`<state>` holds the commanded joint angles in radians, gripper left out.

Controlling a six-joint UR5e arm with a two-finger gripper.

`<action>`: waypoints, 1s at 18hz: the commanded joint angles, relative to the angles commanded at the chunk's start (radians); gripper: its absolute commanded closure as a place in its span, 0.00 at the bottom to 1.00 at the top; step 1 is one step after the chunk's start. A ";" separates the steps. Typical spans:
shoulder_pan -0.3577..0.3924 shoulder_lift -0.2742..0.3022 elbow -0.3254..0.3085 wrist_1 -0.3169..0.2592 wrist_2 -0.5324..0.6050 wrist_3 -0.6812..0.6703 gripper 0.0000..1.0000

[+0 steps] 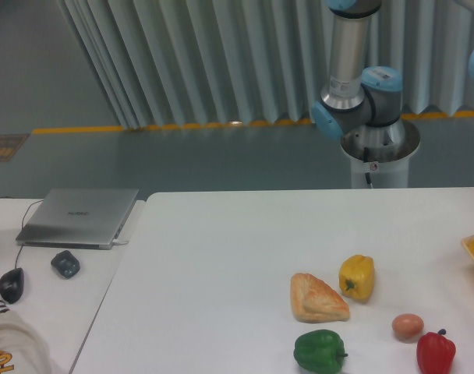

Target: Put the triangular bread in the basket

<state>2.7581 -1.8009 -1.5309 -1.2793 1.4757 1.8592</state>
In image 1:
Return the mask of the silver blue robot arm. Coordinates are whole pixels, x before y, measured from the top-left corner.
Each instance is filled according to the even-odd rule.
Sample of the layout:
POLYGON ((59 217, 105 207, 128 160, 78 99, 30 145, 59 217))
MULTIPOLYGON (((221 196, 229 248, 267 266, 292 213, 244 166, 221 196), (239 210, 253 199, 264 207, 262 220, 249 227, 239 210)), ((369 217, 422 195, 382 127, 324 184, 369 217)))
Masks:
POLYGON ((401 106, 474 108, 474 1, 329 1, 327 81, 311 108, 325 135, 387 125, 401 106))

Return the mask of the person's white sleeve forearm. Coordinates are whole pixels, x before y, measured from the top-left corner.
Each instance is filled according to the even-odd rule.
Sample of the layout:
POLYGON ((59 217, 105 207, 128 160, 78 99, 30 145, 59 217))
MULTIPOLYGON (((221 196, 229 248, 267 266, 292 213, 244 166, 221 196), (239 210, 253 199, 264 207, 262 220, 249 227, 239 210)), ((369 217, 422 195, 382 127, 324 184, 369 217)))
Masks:
POLYGON ((50 373, 46 343, 0 300, 0 374, 50 373))

